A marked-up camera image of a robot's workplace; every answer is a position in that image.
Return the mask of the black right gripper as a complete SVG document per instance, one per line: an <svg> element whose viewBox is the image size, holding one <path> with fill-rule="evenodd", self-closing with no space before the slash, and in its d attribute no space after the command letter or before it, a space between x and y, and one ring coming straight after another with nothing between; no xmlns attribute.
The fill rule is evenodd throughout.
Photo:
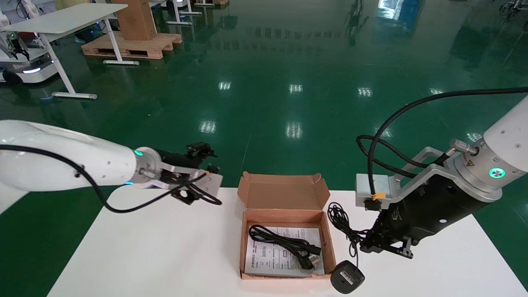
<svg viewBox="0 0 528 297"><path fill-rule="evenodd" d="M413 259L411 246L465 218L489 203L480 201L459 188L454 181L434 175L398 203L381 211L373 229L360 243L362 252L391 252ZM402 242L401 247L393 244Z"/></svg>

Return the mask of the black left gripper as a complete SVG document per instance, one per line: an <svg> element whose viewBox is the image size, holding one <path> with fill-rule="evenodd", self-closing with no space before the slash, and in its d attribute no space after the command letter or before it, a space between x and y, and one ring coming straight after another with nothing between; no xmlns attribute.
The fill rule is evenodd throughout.
<svg viewBox="0 0 528 297"><path fill-rule="evenodd" d="M158 150L158 154L163 163L175 167L194 169L198 169L206 158L217 158L217 154L215 154L215 151L210 147L210 144L205 142L196 142L187 145L186 154L172 153L164 150ZM218 174L219 167L208 165L207 171L211 174Z"/></svg>

